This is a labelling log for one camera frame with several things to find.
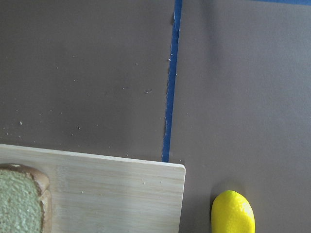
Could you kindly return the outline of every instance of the bread crust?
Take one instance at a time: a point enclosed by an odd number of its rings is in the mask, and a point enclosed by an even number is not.
[[[37,186],[38,197],[41,200],[41,206],[43,211],[42,218],[42,233],[52,232],[52,204],[51,193],[47,188],[50,185],[50,180],[43,172],[21,164],[0,164],[0,169],[6,169],[10,171],[17,171],[26,174],[31,178]]]

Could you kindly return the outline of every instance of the yellow lemon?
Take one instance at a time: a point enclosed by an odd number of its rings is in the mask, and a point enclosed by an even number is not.
[[[252,207],[241,194],[227,190],[218,195],[212,206],[212,233],[254,233]]]

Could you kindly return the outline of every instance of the bamboo cutting board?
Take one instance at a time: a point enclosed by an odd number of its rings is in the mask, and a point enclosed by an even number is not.
[[[52,233],[177,233],[185,167],[0,144],[0,163],[46,173]]]

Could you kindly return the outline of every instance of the blue tape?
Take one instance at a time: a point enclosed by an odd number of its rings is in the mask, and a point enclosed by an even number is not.
[[[163,138],[163,151],[162,151],[162,161],[166,163],[168,163],[170,160],[170,145],[171,145],[171,131],[172,131],[172,119],[173,119],[173,104],[174,104],[174,93],[175,93],[181,6],[182,6],[182,0],[176,0],[175,7],[174,7],[174,25],[173,25],[173,32],[172,32],[170,73],[169,73],[167,97],[166,97],[166,111],[165,111],[166,125],[165,125],[165,134]]]
[[[256,0],[256,1],[268,1],[268,2],[297,4],[297,5],[311,5],[311,0]]]

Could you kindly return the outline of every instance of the bread slice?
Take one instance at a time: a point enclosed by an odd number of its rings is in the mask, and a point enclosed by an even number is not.
[[[0,233],[51,233],[49,178],[17,164],[0,165]]]

